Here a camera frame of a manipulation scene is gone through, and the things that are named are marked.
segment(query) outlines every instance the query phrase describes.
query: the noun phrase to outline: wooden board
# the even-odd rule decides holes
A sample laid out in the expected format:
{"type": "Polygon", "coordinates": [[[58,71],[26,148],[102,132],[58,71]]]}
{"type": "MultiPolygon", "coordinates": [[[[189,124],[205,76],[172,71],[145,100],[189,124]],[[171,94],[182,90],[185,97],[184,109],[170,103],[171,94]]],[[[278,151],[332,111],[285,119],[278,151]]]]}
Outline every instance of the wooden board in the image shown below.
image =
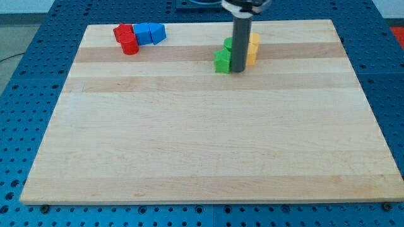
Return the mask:
{"type": "Polygon", "coordinates": [[[25,204],[402,201],[404,183],[330,20],[255,22],[256,65],[215,74],[231,23],[167,24],[124,55],[81,42],[25,204]]]}

